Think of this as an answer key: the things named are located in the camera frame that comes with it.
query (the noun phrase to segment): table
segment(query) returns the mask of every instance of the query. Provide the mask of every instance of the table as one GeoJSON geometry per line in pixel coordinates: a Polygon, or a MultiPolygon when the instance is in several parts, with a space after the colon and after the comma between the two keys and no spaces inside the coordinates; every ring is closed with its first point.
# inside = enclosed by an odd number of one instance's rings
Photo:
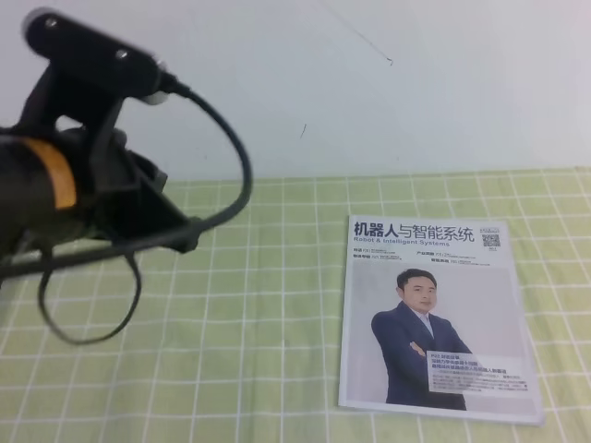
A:
{"type": "MultiPolygon", "coordinates": [[[[236,182],[174,182],[206,215],[236,182]]],[[[0,300],[0,441],[591,441],[591,170],[259,180],[249,207],[178,256],[140,256],[131,325],[72,348],[43,325],[38,279],[0,300]],[[346,216],[508,222],[547,411],[543,428],[339,408],[346,216]]],[[[56,274],[50,310],[71,333],[111,329],[123,261],[56,274]]]]}

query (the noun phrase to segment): qr code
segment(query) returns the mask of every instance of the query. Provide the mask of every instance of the qr code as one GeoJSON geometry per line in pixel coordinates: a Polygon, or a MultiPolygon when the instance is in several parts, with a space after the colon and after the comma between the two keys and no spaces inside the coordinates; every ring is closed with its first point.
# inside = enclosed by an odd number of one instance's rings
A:
{"type": "Polygon", "coordinates": [[[485,247],[501,246],[501,238],[497,233],[483,233],[482,244],[485,247]]]}

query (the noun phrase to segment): man's hair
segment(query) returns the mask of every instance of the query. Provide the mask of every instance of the man's hair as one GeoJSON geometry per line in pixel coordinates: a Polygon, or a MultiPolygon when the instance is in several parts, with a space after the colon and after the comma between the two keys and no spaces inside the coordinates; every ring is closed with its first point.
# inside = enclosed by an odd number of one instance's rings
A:
{"type": "Polygon", "coordinates": [[[398,283],[398,287],[403,290],[408,281],[413,277],[427,277],[429,280],[433,281],[433,285],[437,288],[437,281],[435,280],[435,277],[433,277],[433,274],[422,269],[407,269],[401,272],[396,279],[396,283],[398,283]]]}

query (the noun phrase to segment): navy suit jacket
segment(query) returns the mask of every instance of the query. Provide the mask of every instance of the navy suit jacket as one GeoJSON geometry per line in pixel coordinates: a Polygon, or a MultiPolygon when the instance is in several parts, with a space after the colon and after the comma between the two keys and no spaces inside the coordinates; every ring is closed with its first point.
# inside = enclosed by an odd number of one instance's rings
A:
{"type": "Polygon", "coordinates": [[[392,311],[379,312],[371,321],[388,370],[386,402],[465,411],[463,395],[429,392],[427,357],[419,355],[410,343],[414,341],[425,353],[470,353],[470,350],[452,323],[432,314],[428,318],[433,336],[404,302],[392,311]]]}

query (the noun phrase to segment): black cable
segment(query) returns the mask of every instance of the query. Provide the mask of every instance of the black cable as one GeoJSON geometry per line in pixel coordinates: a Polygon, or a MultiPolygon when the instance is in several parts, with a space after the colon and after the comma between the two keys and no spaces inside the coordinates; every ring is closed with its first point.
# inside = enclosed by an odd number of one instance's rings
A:
{"type": "MultiPolygon", "coordinates": [[[[42,249],[42,260],[50,260],[50,259],[52,259],[52,257],[53,257],[53,254],[52,254],[51,249],[42,249]]],[[[54,320],[52,319],[51,315],[49,314],[49,312],[47,310],[47,306],[45,304],[45,295],[47,294],[47,284],[49,283],[49,280],[52,276],[52,272],[50,270],[47,270],[46,272],[43,273],[43,275],[41,277],[41,282],[39,283],[39,291],[37,292],[37,304],[39,306],[39,310],[41,311],[41,315],[43,317],[43,320],[45,320],[45,323],[47,323],[47,326],[49,327],[49,329],[51,329],[52,332],[55,335],[57,335],[61,340],[65,341],[66,343],[74,344],[74,345],[99,343],[101,341],[107,341],[107,340],[111,339],[112,337],[117,335],[119,332],[121,332],[121,330],[123,330],[123,328],[125,326],[127,326],[127,323],[129,323],[129,320],[131,320],[134,312],[136,311],[136,308],[138,307],[139,297],[141,295],[141,274],[139,272],[138,262],[136,261],[136,259],[132,255],[125,255],[125,257],[126,257],[127,264],[131,268],[131,271],[133,272],[133,276],[136,279],[136,292],[135,292],[133,299],[131,301],[131,305],[129,307],[129,310],[127,311],[127,314],[123,318],[123,320],[121,320],[121,323],[119,323],[119,325],[117,325],[117,327],[115,329],[113,329],[108,334],[102,335],[100,337],[94,337],[92,339],[73,339],[69,335],[67,335],[62,329],[60,329],[60,327],[57,326],[57,324],[54,322],[54,320]]]]}
{"type": "Polygon", "coordinates": [[[196,92],[192,91],[187,85],[178,82],[172,75],[166,75],[165,80],[166,84],[164,85],[165,88],[163,88],[165,92],[177,94],[194,102],[221,128],[232,142],[242,167],[242,189],[236,200],[224,210],[221,210],[204,220],[193,221],[184,228],[157,233],[138,240],[122,242],[118,245],[111,245],[109,247],[92,249],[75,254],[66,254],[61,257],[54,257],[51,261],[39,260],[35,262],[0,266],[0,280],[39,272],[42,272],[44,276],[44,274],[48,272],[51,273],[58,269],[82,266],[94,261],[115,257],[127,257],[136,252],[151,249],[153,247],[170,245],[174,242],[181,241],[196,232],[202,233],[224,222],[228,222],[247,205],[248,200],[250,199],[250,194],[252,193],[252,170],[250,160],[248,159],[242,141],[240,141],[238,135],[223,117],[196,92]]]}

